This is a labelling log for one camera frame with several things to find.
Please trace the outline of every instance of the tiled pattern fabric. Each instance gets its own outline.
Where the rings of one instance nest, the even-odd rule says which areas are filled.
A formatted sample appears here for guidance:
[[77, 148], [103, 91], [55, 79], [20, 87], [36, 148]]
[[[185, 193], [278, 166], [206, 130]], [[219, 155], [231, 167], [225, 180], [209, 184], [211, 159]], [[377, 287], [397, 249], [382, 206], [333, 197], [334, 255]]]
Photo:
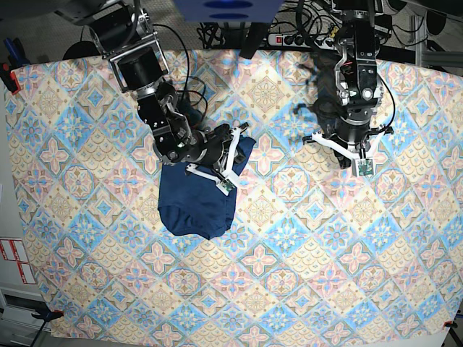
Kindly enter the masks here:
[[[53, 335], [145, 346], [340, 346], [441, 331], [463, 299], [463, 80], [381, 62], [397, 103], [377, 174], [302, 146], [305, 53], [192, 51], [208, 121], [257, 140], [230, 231], [174, 237], [149, 128], [99, 58], [24, 67], [5, 92], [24, 240]], [[182, 87], [185, 54], [166, 52]], [[195, 80], [190, 87], [202, 90]], [[391, 113], [385, 95], [373, 123]]]

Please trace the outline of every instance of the blue cloth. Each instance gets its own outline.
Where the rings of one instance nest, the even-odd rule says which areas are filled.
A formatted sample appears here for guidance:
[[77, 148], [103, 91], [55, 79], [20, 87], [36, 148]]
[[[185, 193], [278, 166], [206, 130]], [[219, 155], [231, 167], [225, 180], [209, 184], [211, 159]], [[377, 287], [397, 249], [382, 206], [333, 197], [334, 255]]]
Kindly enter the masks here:
[[[254, 144], [250, 137], [239, 139], [246, 160], [233, 165], [237, 175], [244, 170]], [[158, 202], [162, 223], [175, 236], [197, 234], [210, 240], [224, 235], [232, 226], [237, 190], [226, 196], [210, 179], [187, 176], [186, 167], [180, 163], [162, 168]]]

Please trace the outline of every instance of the table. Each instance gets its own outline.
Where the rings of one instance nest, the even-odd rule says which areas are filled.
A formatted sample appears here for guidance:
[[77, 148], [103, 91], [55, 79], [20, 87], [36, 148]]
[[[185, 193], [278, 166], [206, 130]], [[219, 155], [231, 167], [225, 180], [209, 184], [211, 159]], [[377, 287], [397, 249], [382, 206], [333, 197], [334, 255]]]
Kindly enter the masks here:
[[[307, 53], [191, 51], [211, 125], [257, 140], [231, 230], [173, 237], [136, 102], [100, 58], [16, 71], [7, 134], [27, 255], [53, 336], [145, 346], [340, 346], [442, 331], [463, 299], [463, 79], [379, 62], [397, 103], [377, 174], [300, 138], [323, 85]], [[182, 88], [186, 57], [166, 52]], [[197, 80], [190, 87], [202, 90]], [[387, 120], [383, 99], [374, 124]]]

